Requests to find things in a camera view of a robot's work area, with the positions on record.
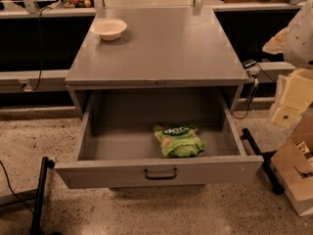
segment speckled concrete floor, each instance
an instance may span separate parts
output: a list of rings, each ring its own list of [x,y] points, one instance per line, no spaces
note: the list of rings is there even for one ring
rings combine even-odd
[[[268,111],[254,111],[235,123],[271,151],[290,131],[268,119]],[[71,160],[79,125],[72,108],[0,111],[0,159],[16,192],[37,187],[42,157]],[[0,171],[0,196],[9,195]],[[0,234],[29,234],[31,218],[22,204],[0,209]],[[262,169],[249,183],[115,190],[68,190],[49,170],[41,226],[64,235],[312,234],[313,216],[299,217],[285,195],[274,195]]]

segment drawer handle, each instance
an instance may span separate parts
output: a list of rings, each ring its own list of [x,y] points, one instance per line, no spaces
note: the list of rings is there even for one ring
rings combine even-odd
[[[173,175],[171,175],[171,176],[149,176],[148,173],[149,173],[148,170],[145,168],[145,177],[148,180],[171,180],[171,179],[176,178],[177,168],[173,169]]]

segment cabinet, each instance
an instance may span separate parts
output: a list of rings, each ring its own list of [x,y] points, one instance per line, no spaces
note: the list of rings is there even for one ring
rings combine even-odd
[[[92,27],[66,82],[82,118],[71,163],[57,163],[68,188],[206,184],[250,180],[233,123],[247,76],[209,7],[106,9],[128,28],[105,42]],[[166,159],[154,125],[191,123],[206,144],[196,158]]]

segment gray tabletop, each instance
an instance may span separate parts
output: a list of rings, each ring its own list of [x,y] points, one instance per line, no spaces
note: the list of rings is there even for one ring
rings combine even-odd
[[[127,29],[101,40],[92,25],[68,73],[68,85],[240,85],[246,72],[210,7],[105,9]]]

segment bowl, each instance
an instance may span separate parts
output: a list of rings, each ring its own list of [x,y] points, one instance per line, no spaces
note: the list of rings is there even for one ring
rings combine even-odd
[[[118,19],[98,20],[94,24],[94,32],[106,41],[118,39],[126,28],[126,22]]]

